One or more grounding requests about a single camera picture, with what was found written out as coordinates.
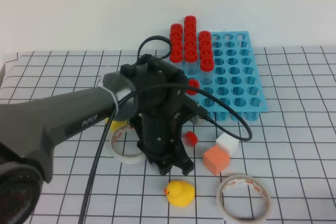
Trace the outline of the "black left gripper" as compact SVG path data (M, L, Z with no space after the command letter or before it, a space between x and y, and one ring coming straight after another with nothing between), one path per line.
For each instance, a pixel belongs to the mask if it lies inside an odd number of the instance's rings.
M182 125L198 112L197 104L185 94L188 83L183 70L149 54L136 63L121 66L139 94L135 116L130 120L139 136L138 148L150 163L155 163L161 176L172 166L180 166L187 176L194 170L181 140Z

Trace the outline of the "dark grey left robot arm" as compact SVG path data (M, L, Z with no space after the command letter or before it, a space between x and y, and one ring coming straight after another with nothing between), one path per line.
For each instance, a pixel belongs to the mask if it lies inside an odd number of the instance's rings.
M122 65L103 76L95 88L1 105L1 179L32 175L50 182L54 148L107 118L128 120L138 134L138 148L165 175L176 166L193 169L181 140L182 125L206 110L189 98L187 77L152 55Z

